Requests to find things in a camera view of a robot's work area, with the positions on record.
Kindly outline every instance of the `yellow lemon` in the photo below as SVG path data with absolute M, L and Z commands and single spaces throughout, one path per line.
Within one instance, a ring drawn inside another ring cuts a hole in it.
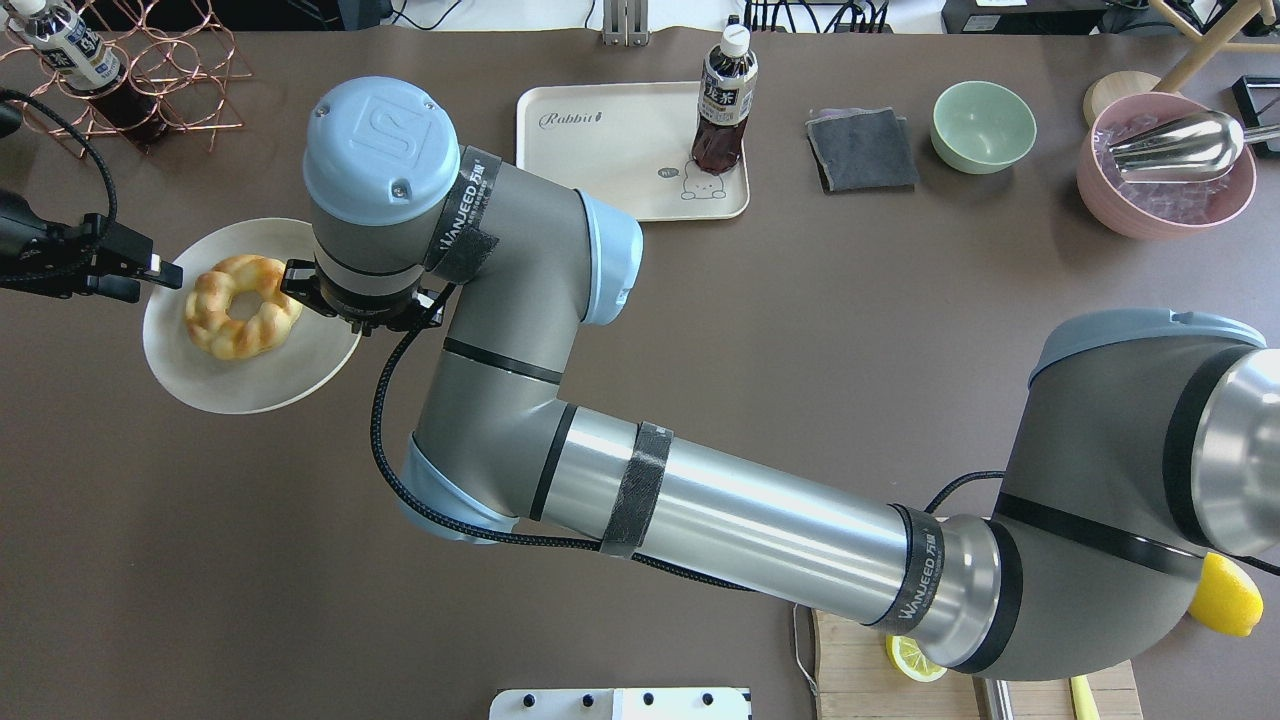
M 932 683 L 946 674 L 947 669 L 933 662 L 920 651 L 915 641 L 902 635 L 884 638 L 884 650 L 893 666 L 908 678 L 919 683 Z
M 1262 594 L 1244 569 L 1226 556 L 1210 552 L 1187 612 L 1211 630 L 1243 638 L 1262 619 Z

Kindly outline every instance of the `round plate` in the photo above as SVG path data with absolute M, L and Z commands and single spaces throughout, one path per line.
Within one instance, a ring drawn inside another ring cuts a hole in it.
M 360 341 L 342 319 L 303 309 L 284 345 L 256 357 L 219 360 L 196 347 L 182 316 L 187 295 L 202 273 L 241 254 L 311 259 L 315 236 L 310 223 L 287 218 L 215 231 L 174 260 L 183 269 L 182 290 L 152 290 L 142 319 L 142 348 L 160 384 L 197 410 L 224 415 L 265 413 L 302 400 L 342 369 Z

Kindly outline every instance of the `dark liquid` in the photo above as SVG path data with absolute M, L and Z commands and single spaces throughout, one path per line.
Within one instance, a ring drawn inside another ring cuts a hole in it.
M 746 133 L 746 120 L 736 126 L 718 126 L 707 118 L 698 118 L 698 135 L 694 136 L 694 163 L 704 173 L 718 176 L 732 170 L 742 159 L 742 135 Z
M 748 53 L 740 58 L 731 58 L 723 54 L 717 45 L 712 49 L 708 61 L 712 69 L 723 78 L 742 77 L 755 64 L 755 55 Z M 694 135 L 691 151 L 694 163 L 704 173 L 713 176 L 732 170 L 742 159 L 742 135 L 746 132 L 746 120 L 748 118 L 742 118 L 736 126 L 718 126 L 699 113 L 698 132 Z
M 125 72 L 128 70 L 122 63 L 120 74 L 111 83 L 111 90 L 101 95 L 100 90 L 82 95 L 88 95 L 86 102 L 92 105 L 111 127 L 120 131 L 120 135 L 134 145 L 147 146 L 169 132 L 169 126 L 160 117 L 157 100 L 138 92 L 138 88 L 129 83 Z

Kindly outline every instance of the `pink bowl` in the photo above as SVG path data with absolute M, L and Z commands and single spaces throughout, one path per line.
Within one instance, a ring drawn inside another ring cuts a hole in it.
M 1249 150 L 1240 155 L 1240 159 L 1228 173 L 1230 184 L 1210 199 L 1206 209 L 1208 222 L 1202 224 L 1175 223 L 1138 208 L 1120 195 L 1120 191 L 1107 179 L 1098 164 L 1098 158 L 1094 155 L 1094 138 L 1098 137 L 1100 129 L 1123 127 L 1142 115 L 1155 117 L 1160 123 L 1164 123 L 1204 109 L 1199 102 L 1181 95 L 1143 92 L 1121 97 L 1102 110 L 1093 122 L 1093 127 L 1089 128 L 1089 136 L 1080 146 L 1080 158 L 1075 167 L 1075 184 L 1080 190 L 1084 205 L 1093 213 L 1093 217 L 1103 225 L 1126 237 L 1174 240 L 1221 225 L 1248 208 L 1258 179 L 1253 152 Z

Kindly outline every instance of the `beige tray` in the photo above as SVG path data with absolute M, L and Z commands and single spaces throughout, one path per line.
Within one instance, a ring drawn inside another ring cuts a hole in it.
M 698 82 L 535 87 L 516 105 L 516 167 L 637 220 L 717 220 L 746 209 L 746 159 L 712 176 L 689 149 Z

